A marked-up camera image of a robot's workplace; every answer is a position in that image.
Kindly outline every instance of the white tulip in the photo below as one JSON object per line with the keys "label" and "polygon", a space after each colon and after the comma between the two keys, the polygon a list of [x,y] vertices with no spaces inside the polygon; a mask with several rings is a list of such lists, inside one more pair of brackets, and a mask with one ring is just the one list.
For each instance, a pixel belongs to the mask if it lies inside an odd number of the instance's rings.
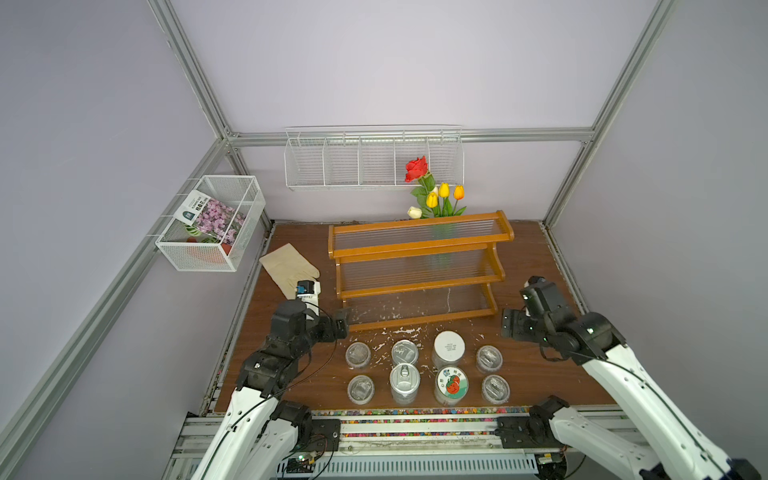
{"label": "white tulip", "polygon": [[408,209],[408,216],[412,219],[421,218],[422,217],[422,209],[417,207],[410,207]]}

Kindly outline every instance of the orange wooden shelf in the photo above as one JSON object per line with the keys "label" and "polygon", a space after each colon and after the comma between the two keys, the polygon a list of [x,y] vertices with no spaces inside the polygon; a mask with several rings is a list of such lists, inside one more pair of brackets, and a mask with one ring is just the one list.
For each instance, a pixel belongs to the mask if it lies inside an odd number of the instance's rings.
{"label": "orange wooden shelf", "polygon": [[328,254],[350,330],[496,314],[490,283],[505,278],[496,242],[514,238],[502,211],[331,226]]}

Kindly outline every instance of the beige glove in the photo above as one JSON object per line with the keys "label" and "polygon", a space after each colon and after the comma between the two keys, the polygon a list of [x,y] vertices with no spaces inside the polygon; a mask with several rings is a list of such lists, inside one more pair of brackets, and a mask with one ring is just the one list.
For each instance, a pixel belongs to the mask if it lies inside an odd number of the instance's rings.
{"label": "beige glove", "polygon": [[288,300],[296,298],[297,282],[317,280],[320,276],[320,271],[290,243],[264,255],[260,261]]}

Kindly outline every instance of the aluminum frame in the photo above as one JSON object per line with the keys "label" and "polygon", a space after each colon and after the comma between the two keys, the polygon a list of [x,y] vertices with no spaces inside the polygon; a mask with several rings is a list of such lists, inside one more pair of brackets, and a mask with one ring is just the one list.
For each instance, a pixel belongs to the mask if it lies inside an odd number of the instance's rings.
{"label": "aluminum frame", "polygon": [[[147,1],[158,24],[168,37],[168,44],[177,56],[217,140],[214,141],[214,144],[190,175],[190,180],[184,182],[179,193],[164,211],[163,216],[157,219],[149,234],[139,244],[118,276],[53,362],[53,365],[32,390],[22,407],[0,432],[0,480],[11,478],[17,472],[29,450],[42,434],[43,429],[64,401],[96,349],[101,345],[101,341],[131,299],[139,283],[157,258],[158,252],[154,245],[154,237],[165,225],[165,219],[176,210],[183,197],[194,185],[195,180],[192,179],[199,178],[204,174],[212,174],[218,163],[224,158],[229,161],[235,173],[249,174],[242,154],[239,152],[240,148],[283,146],[287,140],[287,135],[283,133],[232,132],[213,89],[190,46],[190,42],[184,34],[170,0]],[[571,292],[574,294],[574,298],[580,303],[579,308],[582,311],[588,310],[586,303],[581,293],[578,292],[575,279],[557,248],[551,228],[557,223],[584,170],[594,157],[595,151],[600,147],[607,130],[621,108],[634,79],[653,49],[676,3],[677,0],[658,1],[592,127],[483,129],[464,130],[462,132],[462,140],[467,143],[483,141],[582,142],[582,149],[580,149],[568,175],[558,189],[542,222],[552,253],[569,288],[571,288]],[[261,220],[264,222],[265,228],[271,230],[272,222],[266,212],[262,215]]]}
{"label": "aluminum frame", "polygon": [[579,150],[575,162],[571,165],[571,169],[565,176],[544,217],[544,225],[548,229],[554,227],[558,222],[558,218],[563,213],[563,209],[571,198],[579,180],[581,180],[581,176],[584,175],[584,171],[589,166],[592,158],[594,158],[595,152],[605,139],[606,133],[611,128],[611,124],[613,124],[616,115],[621,109],[624,99],[629,94],[630,89],[632,89],[637,74],[640,73],[640,70],[645,65],[645,61],[648,59],[648,55],[654,49],[656,40],[658,40],[661,32],[664,30],[664,26],[667,24],[677,2],[678,0],[659,0],[654,6],[654,10],[650,14],[640,38],[632,49],[627,63],[621,69],[619,78],[616,80],[611,93],[603,104],[603,108],[594,121],[592,126],[594,137]]}
{"label": "aluminum frame", "polygon": [[[441,137],[443,130],[408,129],[403,132],[406,137]],[[392,137],[398,136],[393,130],[376,130],[342,132],[335,130],[318,130],[302,133],[301,138],[335,138],[355,141],[359,137]],[[592,127],[566,128],[481,128],[475,130],[461,129],[462,143],[478,142],[509,142],[509,141],[591,141],[594,136]],[[240,133],[234,134],[228,140],[233,147],[285,147],[289,134],[275,133]]]}

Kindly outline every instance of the wire basket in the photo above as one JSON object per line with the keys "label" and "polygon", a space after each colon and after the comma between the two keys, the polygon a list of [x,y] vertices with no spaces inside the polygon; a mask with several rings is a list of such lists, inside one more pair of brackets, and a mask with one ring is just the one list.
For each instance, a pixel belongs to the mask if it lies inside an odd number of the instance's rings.
{"label": "wire basket", "polygon": [[171,265],[180,272],[234,272],[243,259],[253,230],[264,209],[264,195],[256,177],[247,175],[206,175],[197,182],[196,190],[243,214],[243,227],[227,255],[217,243],[188,243],[186,226],[175,218],[165,227],[155,244]]}
{"label": "wire basket", "polygon": [[291,137],[285,150],[286,185],[292,190],[407,186],[406,165],[426,157],[435,179],[464,183],[460,134],[436,137]]}

